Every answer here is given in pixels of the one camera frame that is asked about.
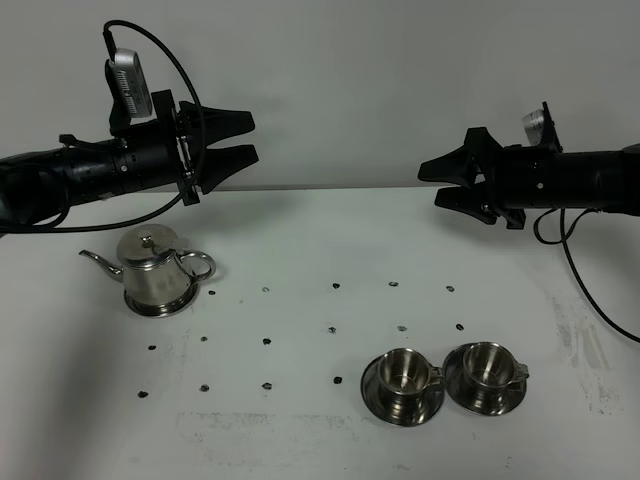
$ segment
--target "wire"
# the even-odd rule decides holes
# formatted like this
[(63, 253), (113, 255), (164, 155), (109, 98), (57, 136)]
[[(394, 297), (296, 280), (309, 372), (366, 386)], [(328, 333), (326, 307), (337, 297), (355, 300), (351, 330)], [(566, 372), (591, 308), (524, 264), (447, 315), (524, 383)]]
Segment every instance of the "wire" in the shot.
[(564, 254), (567, 257), (567, 263), (569, 264), (569, 268), (571, 268), (571, 272), (573, 272), (573, 276), (576, 279), (576, 282), (578, 282), (578, 286), (580, 287), (580, 290), (582, 290), (582, 293), (584, 294), (584, 296), (587, 298), (587, 300), (589, 301), (589, 303), (591, 304), (591, 306), (593, 307), (593, 309), (598, 312), (598, 314), (600, 315), (600, 317), (611, 327), (613, 328), (616, 332), (618, 332), (620, 335), (628, 338), (629, 340), (636, 342), (636, 343), (640, 343), (640, 337), (637, 337), (636, 335), (626, 331), (624, 328), (622, 328), (621, 326), (619, 326), (617, 323), (615, 323), (613, 320), (611, 320), (611, 318), (609, 318), (609, 316), (604, 313), (604, 311), (602, 310), (602, 308), (600, 308), (600, 305), (598, 305), (598, 303), (595, 301), (595, 299), (591, 296), (591, 294), (589, 293), (589, 290), (587, 289), (586, 285), (584, 284), (584, 282), (582, 281), (582, 278), (580, 277), (580, 274), (578, 273), (578, 269), (576, 268), (576, 264), (573, 261), (573, 257), (571, 256), (571, 251), (569, 250), (569, 244), (567, 243), (567, 240), (569, 239), (569, 237), (571, 236), (571, 234), (573, 233), (573, 230), (575, 229), (578, 220), (580, 220), (583, 216), (585, 216), (587, 213), (591, 213), (591, 212), (595, 212), (597, 210), (594, 209), (586, 209), (584, 212), (582, 212), (580, 215), (578, 215), (578, 218), (576, 218), (573, 223), (571, 224), (571, 227), (569, 228), (569, 231), (566, 232), (565, 231), (565, 209), (562, 208), (560, 209), (560, 240), (557, 242), (549, 242), (549, 241), (545, 241), (544, 239), (542, 239), (540, 237), (540, 233), (538, 232), (538, 225), (540, 223), (540, 220), (550, 214), (555, 212), (557, 209), (556, 208), (552, 208), (551, 210), (543, 213), (542, 215), (540, 215), (537, 220), (535, 221), (534, 225), (533, 225), (533, 232), (536, 236), (536, 238), (544, 243), (545, 245), (557, 245), (558, 243), (562, 244), (562, 249), (564, 250)]
[(140, 27), (139, 25), (136, 25), (135, 23), (127, 22), (126, 20), (111, 20), (111, 21), (109, 21), (109, 22), (104, 24), (103, 34), (105, 35), (105, 38), (111, 37), (111, 32), (110, 32), (109, 29), (111, 27), (115, 27), (115, 26), (126, 27), (126, 28), (129, 28), (131, 30), (134, 30), (134, 31), (138, 32), (139, 34), (143, 35), (144, 37), (146, 37), (147, 39), (149, 39), (151, 42), (153, 42), (160, 50), (162, 50), (162, 52), (167, 56), (167, 58), (169, 58), (169, 60), (173, 64), (173, 66), (176, 68), (176, 70), (178, 70), (178, 73), (180, 74), (180, 77), (182, 77), (182, 80), (184, 81), (184, 83), (185, 83), (185, 85), (187, 87), (187, 90), (189, 90), (189, 94), (191, 95), (191, 97), (193, 99), (193, 103), (194, 103), (194, 105), (196, 107), (196, 111), (198, 113), (198, 120), (200, 121), (200, 129), (201, 129), (201, 134), (200, 134), (200, 157), (199, 157), (198, 163), (196, 164), (196, 168), (195, 168), (194, 174), (191, 176), (191, 178), (189, 178), (185, 182), (185, 185), (182, 187), (182, 189), (180, 190), (178, 195), (176, 195), (171, 201), (169, 201), (164, 206), (158, 208), (157, 210), (154, 210), (153, 212), (148, 213), (146, 215), (143, 215), (141, 217), (133, 218), (131, 220), (127, 220), (127, 221), (124, 221), (124, 222), (106, 223), (104, 225), (89, 225), (89, 226), (84, 226), (84, 227), (56, 227), (56, 228), (52, 228), (52, 226), (53, 226), (53, 224), (55, 222), (59, 223), (59, 222), (62, 221), (58, 217), (53, 222), (51, 222), (51, 223), (49, 223), (47, 225), (31, 225), (31, 226), (15, 226), (15, 227), (13, 227), (13, 226), (11, 226), (11, 227), (1, 227), (0, 226), (0, 234), (5, 234), (5, 233), (19, 233), (19, 234), (22, 234), (22, 233), (102, 232), (102, 231), (105, 231), (105, 230), (115, 230), (115, 229), (118, 229), (118, 228), (132, 227), (132, 226), (138, 225), (140, 223), (148, 222), (149, 220), (151, 220), (153, 218), (156, 218), (157, 216), (162, 215), (163, 213), (168, 211), (171, 207), (173, 207), (175, 204), (177, 204), (180, 200), (182, 200), (184, 198), (184, 196), (187, 194), (187, 192), (190, 189), (193, 188), (193, 186), (196, 184), (196, 182), (200, 178), (200, 174), (202, 173), (202, 170), (203, 170), (204, 164), (205, 164), (205, 156), (207, 154), (206, 122), (205, 122), (205, 119), (204, 119), (204, 111), (202, 109), (202, 105), (200, 103), (200, 99), (198, 98), (198, 94), (196, 93), (196, 90), (193, 87), (193, 84), (191, 83), (191, 80), (189, 79), (189, 76), (187, 75), (187, 72), (185, 72), (184, 68), (182, 68), (182, 65), (180, 65), (180, 62), (178, 61), (178, 59), (173, 55), (173, 53), (171, 53), (171, 51), (166, 47), (166, 45), (164, 43), (162, 43), (151, 32), (149, 32), (148, 30), (145, 30), (144, 28)]
[(584, 217), (587, 213), (597, 212), (597, 210), (595, 210), (593, 208), (587, 208), (584, 212), (582, 212), (580, 215), (578, 215), (578, 218), (576, 218), (573, 221), (573, 223), (571, 224), (571, 227), (569, 227), (569, 231), (567, 232), (566, 236), (563, 236), (562, 238), (560, 238), (560, 240), (545, 240), (544, 238), (542, 238), (542, 235), (540, 235), (540, 220), (542, 220), (544, 217), (546, 217), (550, 213), (553, 213), (553, 212), (555, 212), (557, 210), (558, 210), (557, 208), (552, 208), (551, 210), (547, 210), (542, 215), (540, 215), (538, 218), (536, 218), (536, 221), (533, 223), (533, 234), (536, 236), (536, 239), (538, 239), (538, 241), (540, 243), (544, 244), (544, 245), (560, 245), (562, 243), (563, 239), (564, 240), (568, 240), (569, 237), (571, 237), (571, 235), (573, 235), (573, 231), (575, 230), (576, 225), (578, 224), (578, 220), (580, 220), (582, 217)]

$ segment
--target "white wall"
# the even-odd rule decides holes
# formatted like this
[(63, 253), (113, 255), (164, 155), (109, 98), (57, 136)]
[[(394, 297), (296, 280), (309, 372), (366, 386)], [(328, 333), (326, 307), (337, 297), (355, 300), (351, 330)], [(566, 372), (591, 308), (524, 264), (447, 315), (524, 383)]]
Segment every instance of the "white wall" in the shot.
[[(254, 113), (260, 163), (226, 186), (415, 182), (469, 126), (524, 143), (550, 104), (568, 151), (640, 141), (637, 2), (434, 0), (4, 0), (0, 155), (108, 136), (102, 23), (150, 29), (203, 104)], [(153, 90), (187, 98), (148, 41)]]

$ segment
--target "metal teapot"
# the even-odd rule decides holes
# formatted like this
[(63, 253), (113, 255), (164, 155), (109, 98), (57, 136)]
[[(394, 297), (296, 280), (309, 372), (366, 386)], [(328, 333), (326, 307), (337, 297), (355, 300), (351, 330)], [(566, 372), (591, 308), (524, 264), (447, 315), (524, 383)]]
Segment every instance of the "metal teapot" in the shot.
[[(198, 284), (211, 277), (216, 263), (209, 255), (180, 249), (178, 235), (164, 225), (141, 225), (128, 231), (118, 243), (116, 255), (122, 266), (100, 255), (82, 250), (114, 280), (124, 284), (124, 300), (135, 313), (164, 317), (187, 307), (198, 292)], [(197, 258), (209, 269), (195, 274), (186, 258)]]

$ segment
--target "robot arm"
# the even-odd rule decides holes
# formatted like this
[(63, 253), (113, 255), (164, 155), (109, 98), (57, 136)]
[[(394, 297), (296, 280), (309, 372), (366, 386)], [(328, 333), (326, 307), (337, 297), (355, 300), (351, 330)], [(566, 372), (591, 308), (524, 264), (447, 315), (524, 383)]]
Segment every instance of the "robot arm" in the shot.
[[(54, 226), (71, 206), (172, 183), (186, 189), (183, 203), (192, 205), (199, 202), (196, 186), (206, 195), (258, 161), (253, 145), (201, 152), (203, 132), (209, 146), (253, 131), (250, 112), (202, 107), (201, 125), (194, 104), (180, 102), (177, 109), (170, 90), (149, 94), (137, 54), (117, 49), (110, 34), (105, 39), (112, 138), (89, 143), (61, 135), (62, 148), (0, 160), (0, 227), (34, 225), (58, 215), (48, 224)], [(131, 124), (151, 116), (154, 108), (155, 119)]]
[(522, 229), (525, 208), (590, 208), (640, 215), (640, 150), (563, 153), (546, 103), (527, 115), (530, 147), (502, 147), (486, 128), (470, 128), (459, 149), (420, 167), (418, 178), (446, 182), (436, 205), (488, 224), (502, 216)]

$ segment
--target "white table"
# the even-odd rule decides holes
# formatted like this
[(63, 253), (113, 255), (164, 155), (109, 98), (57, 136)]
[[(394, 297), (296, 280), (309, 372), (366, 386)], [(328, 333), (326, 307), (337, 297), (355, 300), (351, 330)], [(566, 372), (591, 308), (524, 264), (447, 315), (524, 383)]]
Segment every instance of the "white table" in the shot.
[[(559, 247), (440, 210), (435, 192), (224, 192), (177, 206), (158, 222), (220, 270), (166, 319), (129, 312), (122, 285), (77, 255), (113, 258), (123, 231), (3, 238), (0, 478), (638, 478), (640, 349), (595, 317)], [(170, 196), (78, 207), (68, 224)], [(636, 333), (637, 223), (588, 216), (572, 239), (596, 298)], [(447, 398), (400, 428), (364, 406), (360, 376), (377, 355), (408, 346), (441, 365), (480, 340), (529, 366), (508, 415)]]

